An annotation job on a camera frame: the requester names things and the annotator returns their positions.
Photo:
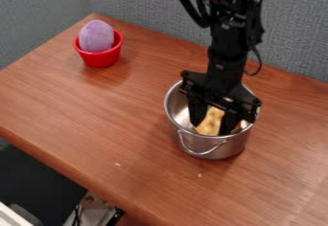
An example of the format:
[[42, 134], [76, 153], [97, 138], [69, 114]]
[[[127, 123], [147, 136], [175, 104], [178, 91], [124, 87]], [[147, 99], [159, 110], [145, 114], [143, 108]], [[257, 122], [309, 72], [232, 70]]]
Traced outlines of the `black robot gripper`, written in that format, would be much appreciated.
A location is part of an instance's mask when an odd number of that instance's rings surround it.
[[198, 126], [204, 119], [207, 106], [223, 111], [219, 134], [227, 135], [240, 120], [250, 123], [257, 117], [261, 100], [242, 85], [247, 53], [227, 58], [212, 46], [207, 49], [207, 71], [183, 71], [180, 92], [187, 96], [190, 121]]

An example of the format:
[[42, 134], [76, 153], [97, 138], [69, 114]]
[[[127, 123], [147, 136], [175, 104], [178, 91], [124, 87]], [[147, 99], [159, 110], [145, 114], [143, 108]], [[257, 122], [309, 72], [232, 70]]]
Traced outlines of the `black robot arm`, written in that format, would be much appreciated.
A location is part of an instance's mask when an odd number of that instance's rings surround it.
[[218, 135], [227, 135], [240, 121], [255, 120], [261, 100], [242, 85], [248, 54], [261, 42], [262, 0], [179, 0], [195, 24], [210, 30], [207, 70], [180, 73], [180, 92], [188, 101], [190, 121], [200, 126], [208, 108], [220, 109]]

